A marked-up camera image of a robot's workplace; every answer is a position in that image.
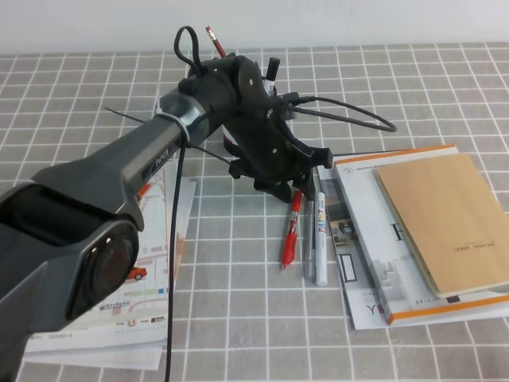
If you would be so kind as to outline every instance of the pencil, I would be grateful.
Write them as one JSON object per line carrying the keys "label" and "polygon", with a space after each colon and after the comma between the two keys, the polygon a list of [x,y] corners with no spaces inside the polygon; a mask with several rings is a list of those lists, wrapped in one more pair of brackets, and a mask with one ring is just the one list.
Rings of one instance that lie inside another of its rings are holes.
{"label": "pencil", "polygon": [[217,40],[216,35],[214,34],[214,32],[212,32],[212,28],[208,26],[207,28],[205,28],[205,30],[207,31],[208,36],[212,40],[212,44],[214,44],[214,46],[216,47],[217,53],[220,54],[221,58],[226,57],[226,53],[224,52],[220,42]]}

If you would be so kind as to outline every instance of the grid pattern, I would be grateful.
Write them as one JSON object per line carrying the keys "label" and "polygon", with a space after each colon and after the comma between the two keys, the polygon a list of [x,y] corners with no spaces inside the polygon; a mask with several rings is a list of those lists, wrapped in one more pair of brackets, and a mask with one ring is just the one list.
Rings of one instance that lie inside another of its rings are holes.
{"label": "grid pattern", "polygon": [[[237,52],[262,67],[280,58],[280,93],[344,100],[398,126],[388,134],[301,115],[290,126],[309,145],[339,154],[455,143],[509,211],[509,44]],[[0,57],[0,191],[128,133],[136,125],[103,107],[149,118],[157,84],[167,92],[185,71],[163,52]],[[227,156],[221,139],[205,146]],[[279,271],[287,205],[201,152],[188,151],[185,175],[197,188],[174,299],[173,380],[509,380],[506,318],[355,331],[330,237],[329,285],[317,288],[301,278],[301,240]],[[164,357],[157,372],[26,363],[18,380],[155,382]]]}

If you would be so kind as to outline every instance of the robotic arm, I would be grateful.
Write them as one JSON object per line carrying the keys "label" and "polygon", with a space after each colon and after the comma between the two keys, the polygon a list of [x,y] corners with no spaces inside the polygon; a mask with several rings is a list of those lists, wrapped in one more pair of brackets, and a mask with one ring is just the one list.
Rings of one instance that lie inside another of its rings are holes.
{"label": "robotic arm", "polygon": [[[192,37],[193,60],[178,46],[184,30]],[[175,52],[191,66],[189,76],[161,97],[150,121],[0,196],[1,382],[16,379],[31,333],[64,328],[122,285],[144,228],[138,192],[179,148],[199,146],[224,125],[242,153],[230,174],[252,177],[256,189],[286,202],[289,181],[313,198],[312,168],[332,166],[329,149],[306,146],[285,123],[289,111],[316,115],[297,105],[319,97],[269,97],[258,65],[243,56],[200,62],[189,27],[179,30]],[[388,127],[341,120],[395,131],[362,112]]]}

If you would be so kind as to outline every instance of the notebook cover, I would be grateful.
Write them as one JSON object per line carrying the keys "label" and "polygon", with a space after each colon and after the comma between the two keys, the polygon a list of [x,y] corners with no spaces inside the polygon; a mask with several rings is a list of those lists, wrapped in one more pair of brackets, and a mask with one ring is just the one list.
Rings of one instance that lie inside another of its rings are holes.
{"label": "notebook cover", "polygon": [[509,219],[467,154],[383,166],[378,175],[438,294],[509,283]]}

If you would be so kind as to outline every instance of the book cover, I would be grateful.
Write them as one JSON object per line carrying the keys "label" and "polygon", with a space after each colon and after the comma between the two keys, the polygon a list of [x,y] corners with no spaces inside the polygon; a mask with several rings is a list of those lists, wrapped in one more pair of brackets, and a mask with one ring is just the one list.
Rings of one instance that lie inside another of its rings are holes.
{"label": "book cover", "polygon": [[467,154],[384,166],[378,175],[436,295],[509,283],[509,219]]}
{"label": "book cover", "polygon": [[390,325],[457,321],[495,314],[509,306],[507,290],[438,298],[422,276],[375,176],[375,169],[398,162],[457,154],[454,146],[384,153],[336,161],[348,210]]}

